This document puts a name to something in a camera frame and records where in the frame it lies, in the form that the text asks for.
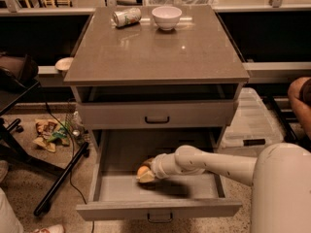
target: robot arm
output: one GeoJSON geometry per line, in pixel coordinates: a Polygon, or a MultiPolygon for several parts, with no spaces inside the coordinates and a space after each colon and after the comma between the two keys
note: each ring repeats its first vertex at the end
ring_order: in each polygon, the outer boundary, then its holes
{"type": "Polygon", "coordinates": [[[311,154],[293,144],[271,145],[258,158],[181,146],[138,170],[140,183],[204,170],[252,187],[251,233],[311,232],[311,154]]]}

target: gray cabinet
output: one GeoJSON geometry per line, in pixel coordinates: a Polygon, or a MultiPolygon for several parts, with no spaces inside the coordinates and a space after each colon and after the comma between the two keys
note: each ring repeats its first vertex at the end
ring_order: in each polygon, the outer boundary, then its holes
{"type": "Polygon", "coordinates": [[[117,8],[99,8],[65,78],[97,149],[85,220],[233,216],[241,203],[225,197],[222,179],[173,177],[136,181],[139,165],[184,144],[214,151],[231,124],[248,80],[208,6],[185,6],[171,32],[157,29],[152,7],[122,29],[117,8]]]}

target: toppled can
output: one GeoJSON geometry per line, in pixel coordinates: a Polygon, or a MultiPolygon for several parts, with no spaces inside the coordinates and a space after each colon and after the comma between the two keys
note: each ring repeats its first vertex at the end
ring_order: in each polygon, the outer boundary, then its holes
{"type": "Polygon", "coordinates": [[[117,27],[123,27],[138,22],[142,17],[142,13],[138,8],[126,9],[121,12],[113,13],[113,20],[117,27]]]}

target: black stand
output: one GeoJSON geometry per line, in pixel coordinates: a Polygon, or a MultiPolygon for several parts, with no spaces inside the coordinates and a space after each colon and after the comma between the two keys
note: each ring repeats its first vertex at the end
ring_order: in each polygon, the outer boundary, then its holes
{"type": "MultiPolygon", "coordinates": [[[[33,80],[27,85],[27,89],[17,93],[11,93],[5,90],[0,90],[0,116],[8,112],[17,102],[22,100],[24,96],[36,89],[40,83],[33,80]]],[[[18,141],[12,136],[11,131],[18,127],[20,119],[16,119],[8,127],[4,126],[4,119],[0,117],[0,139],[2,139],[6,145],[0,144],[0,156],[6,158],[8,161],[17,161],[27,164],[33,168],[37,168],[41,171],[53,174],[58,177],[56,182],[52,185],[51,189],[40,202],[36,210],[35,216],[39,216],[41,213],[45,213],[50,209],[50,201],[57,190],[60,188],[67,175],[71,172],[72,168],[78,162],[83,154],[87,155],[88,143],[84,143],[73,159],[67,165],[65,169],[54,166],[46,161],[37,159],[29,155],[18,141]]]]}
{"type": "Polygon", "coordinates": [[[267,102],[272,106],[273,110],[275,111],[275,113],[277,114],[277,116],[280,118],[280,122],[285,130],[285,137],[284,140],[287,143],[292,143],[292,144],[296,144],[298,142],[298,139],[293,131],[293,129],[291,128],[289,121],[293,120],[293,118],[295,118],[295,115],[293,112],[291,113],[283,113],[281,111],[281,109],[279,108],[278,104],[276,103],[274,96],[272,95],[268,95],[267,96],[267,102]]]}

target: drawer handle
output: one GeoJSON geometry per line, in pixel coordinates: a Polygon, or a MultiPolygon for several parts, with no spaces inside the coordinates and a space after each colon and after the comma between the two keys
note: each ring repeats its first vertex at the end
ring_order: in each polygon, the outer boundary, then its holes
{"type": "Polygon", "coordinates": [[[169,223],[169,222],[172,222],[173,220],[173,214],[170,213],[170,218],[168,220],[151,220],[150,214],[147,214],[147,219],[148,219],[148,222],[150,223],[169,223]]]}
{"type": "Polygon", "coordinates": [[[164,124],[169,122],[169,116],[145,116],[148,124],[164,124]]]}

